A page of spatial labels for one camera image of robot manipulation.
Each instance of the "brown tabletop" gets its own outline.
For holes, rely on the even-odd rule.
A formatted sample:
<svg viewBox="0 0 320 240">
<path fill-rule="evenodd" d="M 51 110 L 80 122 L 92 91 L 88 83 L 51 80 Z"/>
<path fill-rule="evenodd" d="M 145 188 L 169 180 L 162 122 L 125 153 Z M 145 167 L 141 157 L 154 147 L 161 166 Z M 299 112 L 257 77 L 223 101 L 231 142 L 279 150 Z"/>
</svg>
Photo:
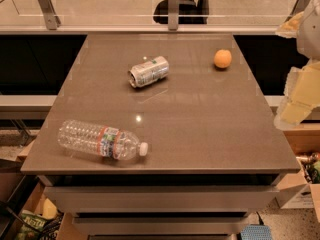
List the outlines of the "brown tabletop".
<svg viewBox="0 0 320 240">
<path fill-rule="evenodd" d="M 213 66 L 219 49 L 232 53 L 226 70 Z M 160 55 L 169 76 L 132 88 L 127 71 Z M 149 143 L 148 155 L 114 161 L 62 148 L 57 133 L 67 119 L 132 131 Z M 22 168 L 44 175 L 298 170 L 232 35 L 176 33 L 90 34 Z"/>
</svg>

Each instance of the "orange ball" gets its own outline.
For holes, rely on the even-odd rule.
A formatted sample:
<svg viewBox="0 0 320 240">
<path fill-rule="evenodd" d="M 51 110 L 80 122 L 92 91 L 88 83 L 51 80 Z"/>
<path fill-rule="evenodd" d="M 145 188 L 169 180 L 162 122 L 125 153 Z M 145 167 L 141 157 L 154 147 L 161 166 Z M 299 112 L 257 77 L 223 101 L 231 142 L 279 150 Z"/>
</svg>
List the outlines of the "orange ball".
<svg viewBox="0 0 320 240">
<path fill-rule="evenodd" d="M 213 63 L 218 68 L 227 68 L 230 66 L 232 60 L 231 52 L 229 50 L 219 50 L 213 58 Z"/>
</svg>

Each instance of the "chair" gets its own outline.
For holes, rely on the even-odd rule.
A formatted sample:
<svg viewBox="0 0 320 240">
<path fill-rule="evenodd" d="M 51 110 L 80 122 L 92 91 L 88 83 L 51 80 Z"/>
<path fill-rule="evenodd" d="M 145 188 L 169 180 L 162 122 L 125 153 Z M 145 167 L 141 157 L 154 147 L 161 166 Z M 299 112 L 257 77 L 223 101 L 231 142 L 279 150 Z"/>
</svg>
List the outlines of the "chair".
<svg viewBox="0 0 320 240">
<path fill-rule="evenodd" d="M 179 24 L 207 24 L 207 15 L 209 0 L 198 0 L 198 3 L 194 0 L 179 0 Z M 157 5 L 153 20 L 160 24 L 168 24 L 168 0 Z"/>
</svg>

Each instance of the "cardboard box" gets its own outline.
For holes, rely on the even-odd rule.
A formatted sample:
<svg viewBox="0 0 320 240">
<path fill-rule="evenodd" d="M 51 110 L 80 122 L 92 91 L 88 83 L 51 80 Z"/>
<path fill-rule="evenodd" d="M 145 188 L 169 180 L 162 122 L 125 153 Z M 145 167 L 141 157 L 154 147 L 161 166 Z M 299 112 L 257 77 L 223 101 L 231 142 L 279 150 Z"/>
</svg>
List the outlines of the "cardboard box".
<svg viewBox="0 0 320 240">
<path fill-rule="evenodd" d="M 301 124 L 284 133 L 295 154 L 320 152 L 320 124 Z M 320 184 L 309 184 L 303 168 L 297 174 L 287 174 L 277 187 L 281 208 L 315 208 L 320 222 Z"/>
</svg>

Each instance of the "drawer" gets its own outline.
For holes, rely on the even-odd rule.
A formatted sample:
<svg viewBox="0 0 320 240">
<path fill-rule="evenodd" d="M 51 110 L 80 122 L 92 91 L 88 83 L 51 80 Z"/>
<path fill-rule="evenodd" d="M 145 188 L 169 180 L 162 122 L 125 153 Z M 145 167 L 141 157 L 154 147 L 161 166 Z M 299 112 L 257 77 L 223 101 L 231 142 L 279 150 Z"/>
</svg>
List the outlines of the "drawer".
<svg viewBox="0 0 320 240">
<path fill-rule="evenodd" d="M 63 212 L 252 212 L 278 190 L 271 186 L 46 187 Z"/>
<path fill-rule="evenodd" d="M 74 218 L 88 235 L 231 235 L 248 225 L 247 218 Z"/>
</svg>

